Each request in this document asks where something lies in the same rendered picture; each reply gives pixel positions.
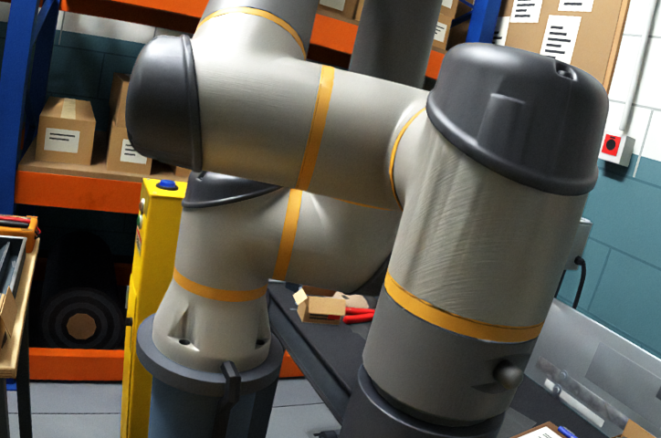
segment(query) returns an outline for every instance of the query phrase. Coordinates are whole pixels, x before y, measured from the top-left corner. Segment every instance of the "tiled floor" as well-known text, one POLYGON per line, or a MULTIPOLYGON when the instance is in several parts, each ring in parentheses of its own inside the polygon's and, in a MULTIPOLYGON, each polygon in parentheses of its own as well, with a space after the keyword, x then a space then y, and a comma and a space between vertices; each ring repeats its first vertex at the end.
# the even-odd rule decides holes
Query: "tiled floor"
MULTIPOLYGON (((8 403, 10 433, 18 438, 16 392, 9 392, 8 403)), ((34 438, 118 438, 121 385, 32 382, 31 408, 34 438)), ((268 438, 313 438, 314 433, 338 429, 308 381, 279 381, 268 438)))

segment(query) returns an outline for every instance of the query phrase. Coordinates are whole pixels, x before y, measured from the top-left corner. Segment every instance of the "blue button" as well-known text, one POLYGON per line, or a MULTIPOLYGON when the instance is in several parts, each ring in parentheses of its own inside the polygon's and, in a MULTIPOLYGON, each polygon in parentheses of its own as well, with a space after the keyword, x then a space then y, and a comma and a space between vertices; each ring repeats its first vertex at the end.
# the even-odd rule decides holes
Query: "blue button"
POLYGON ((173 180, 160 180, 155 187, 163 190, 177 190, 177 184, 173 180))

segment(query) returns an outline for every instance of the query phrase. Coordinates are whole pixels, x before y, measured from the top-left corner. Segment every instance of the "wooden table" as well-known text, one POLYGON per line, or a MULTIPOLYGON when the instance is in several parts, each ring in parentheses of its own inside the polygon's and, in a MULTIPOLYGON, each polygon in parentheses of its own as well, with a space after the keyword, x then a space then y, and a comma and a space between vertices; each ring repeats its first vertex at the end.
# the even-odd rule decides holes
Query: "wooden table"
POLYGON ((19 435, 31 438, 31 395, 28 389, 28 296, 40 239, 34 251, 26 254, 24 270, 16 290, 16 320, 13 336, 6 341, 0 352, 0 438, 9 438, 9 410, 6 405, 6 379, 16 379, 16 398, 19 410, 19 435))

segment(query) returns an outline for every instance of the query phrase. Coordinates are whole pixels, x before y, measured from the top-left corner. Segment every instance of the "tiled wall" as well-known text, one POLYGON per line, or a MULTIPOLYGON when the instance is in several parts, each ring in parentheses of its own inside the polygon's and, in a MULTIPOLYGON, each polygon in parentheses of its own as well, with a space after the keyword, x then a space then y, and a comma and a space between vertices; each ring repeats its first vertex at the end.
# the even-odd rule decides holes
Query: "tiled wall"
MULTIPOLYGON (((10 4, 0 2, 0 70, 10 4)), ((60 12, 48 78, 48 95, 89 100, 97 130, 109 130, 114 73, 131 73, 145 43, 166 29, 60 12)))
MULTIPOLYGON (((651 0, 631 0, 610 91, 607 128, 617 128, 651 0)), ((629 168, 599 162, 584 216, 593 221, 584 252, 588 276, 579 309, 661 358, 661 0, 628 130, 629 168)), ((579 271, 568 272, 571 303, 579 271)))
MULTIPOLYGON (((650 3, 631 0, 610 92, 610 129, 623 112, 650 3)), ((0 3, 0 66, 8 7, 0 3)), ((98 128, 106 130, 112 74, 130 72, 142 45, 167 31, 70 13, 61 13, 58 28, 48 92, 91 100, 98 128)), ((630 167, 599 162, 584 212, 594 225, 579 309, 661 357, 661 0, 629 134, 636 139, 630 167)), ((567 273, 562 300, 572 301, 578 282, 579 271, 567 273)))

